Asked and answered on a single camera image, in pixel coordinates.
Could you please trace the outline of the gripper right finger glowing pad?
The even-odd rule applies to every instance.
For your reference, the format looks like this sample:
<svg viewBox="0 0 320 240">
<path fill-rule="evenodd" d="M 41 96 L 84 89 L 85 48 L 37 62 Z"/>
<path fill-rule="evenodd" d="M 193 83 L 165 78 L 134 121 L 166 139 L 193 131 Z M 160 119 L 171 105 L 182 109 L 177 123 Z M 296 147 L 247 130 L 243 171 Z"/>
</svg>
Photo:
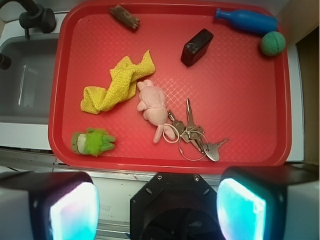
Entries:
<svg viewBox="0 0 320 240">
<path fill-rule="evenodd" d="M 227 240 L 318 240 L 320 176 L 307 165 L 232 166 L 217 190 Z"/>
</svg>

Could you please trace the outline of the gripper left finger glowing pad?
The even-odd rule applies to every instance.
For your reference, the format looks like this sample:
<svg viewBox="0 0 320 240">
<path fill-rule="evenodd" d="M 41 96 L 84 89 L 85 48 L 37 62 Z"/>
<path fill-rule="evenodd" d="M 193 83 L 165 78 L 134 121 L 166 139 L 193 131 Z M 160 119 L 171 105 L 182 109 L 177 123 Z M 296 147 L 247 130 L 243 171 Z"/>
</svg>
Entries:
<svg viewBox="0 0 320 240">
<path fill-rule="evenodd" d="M 0 175 L 2 240 L 93 240 L 99 193 L 83 171 Z"/>
</svg>

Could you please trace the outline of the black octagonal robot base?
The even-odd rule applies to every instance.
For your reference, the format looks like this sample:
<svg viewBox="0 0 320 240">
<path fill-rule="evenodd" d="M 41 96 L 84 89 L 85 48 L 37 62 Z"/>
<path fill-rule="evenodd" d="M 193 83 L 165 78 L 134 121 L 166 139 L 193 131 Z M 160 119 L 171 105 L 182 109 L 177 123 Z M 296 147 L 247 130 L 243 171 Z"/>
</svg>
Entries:
<svg viewBox="0 0 320 240">
<path fill-rule="evenodd" d="M 223 240 L 217 193 L 198 174 L 158 173 L 130 199 L 132 240 Z"/>
</svg>

